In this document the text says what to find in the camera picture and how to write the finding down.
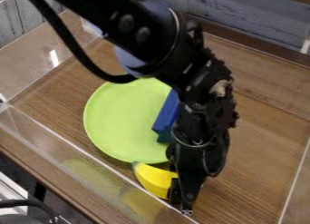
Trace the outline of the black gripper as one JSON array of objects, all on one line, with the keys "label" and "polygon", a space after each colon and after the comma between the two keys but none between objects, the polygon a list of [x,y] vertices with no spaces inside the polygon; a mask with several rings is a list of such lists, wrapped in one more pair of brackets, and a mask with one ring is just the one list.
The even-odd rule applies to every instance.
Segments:
[{"label": "black gripper", "polygon": [[209,177],[217,177],[226,166],[230,147],[229,131],[215,134],[201,146],[190,146],[177,141],[166,150],[173,178],[167,192],[169,202],[181,209],[183,215],[193,214],[193,205]]}]

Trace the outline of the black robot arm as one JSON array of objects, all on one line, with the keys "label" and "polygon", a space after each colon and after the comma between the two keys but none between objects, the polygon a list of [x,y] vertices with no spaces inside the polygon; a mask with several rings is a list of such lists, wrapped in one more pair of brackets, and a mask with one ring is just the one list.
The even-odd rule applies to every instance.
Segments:
[{"label": "black robot arm", "polygon": [[205,46],[201,24],[190,22],[160,1],[56,0],[95,25],[119,50],[126,74],[112,75],[87,56],[47,1],[28,1],[92,74],[112,83],[154,77],[177,91],[174,143],[166,155],[178,177],[173,179],[167,195],[182,213],[191,214],[206,179],[225,168],[229,130],[239,118],[231,71]]}]

